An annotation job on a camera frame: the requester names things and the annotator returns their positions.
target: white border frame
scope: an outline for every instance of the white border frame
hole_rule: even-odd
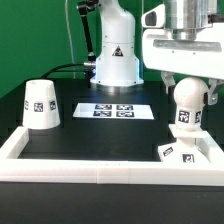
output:
[[[209,136],[198,142],[214,161],[219,158],[209,165],[18,159],[28,141],[28,129],[18,127],[2,146],[0,181],[224,186],[224,153]]]

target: black table surface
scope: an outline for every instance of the black table surface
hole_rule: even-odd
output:
[[[85,80],[54,80],[61,124],[30,130],[21,159],[158,161],[173,142],[175,103],[161,82],[109,94]],[[0,144],[22,125],[25,84],[0,100]],[[78,103],[145,104],[155,120],[73,118]],[[205,106],[202,128],[224,149],[224,99]],[[0,183],[0,223],[223,223],[224,187]]]

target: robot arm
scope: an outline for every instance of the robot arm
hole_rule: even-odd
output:
[[[84,25],[89,60],[93,50],[87,13],[98,6],[102,27],[102,51],[96,59],[96,75],[90,82],[94,88],[109,92],[126,92],[143,84],[139,77],[139,60],[134,54],[135,19],[120,7],[118,0],[86,0],[78,4]]]
[[[164,0],[142,16],[146,67],[162,71],[168,90],[175,73],[208,78],[209,105],[224,84],[224,16],[217,10],[217,0]]]

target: white paper sheet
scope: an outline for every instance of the white paper sheet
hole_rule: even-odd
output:
[[[153,113],[149,105],[79,103],[73,117],[106,119],[150,119]]]

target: white cup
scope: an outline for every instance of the white cup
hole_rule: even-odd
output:
[[[49,129],[59,124],[54,83],[43,79],[27,81],[23,126],[30,129]]]

